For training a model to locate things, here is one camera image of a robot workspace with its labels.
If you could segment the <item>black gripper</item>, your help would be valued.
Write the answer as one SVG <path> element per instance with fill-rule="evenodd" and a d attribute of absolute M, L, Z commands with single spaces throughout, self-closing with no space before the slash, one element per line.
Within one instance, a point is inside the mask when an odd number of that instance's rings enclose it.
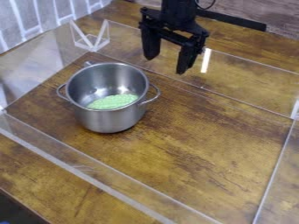
<path fill-rule="evenodd" d="M 143 7 L 141 12 L 145 57 L 153 60 L 159 55 L 162 39 L 166 39 L 182 46 L 177 73 L 185 74 L 202 54 L 210 36 L 209 31 L 195 21 L 195 0 L 163 0 L 161 10 Z"/>

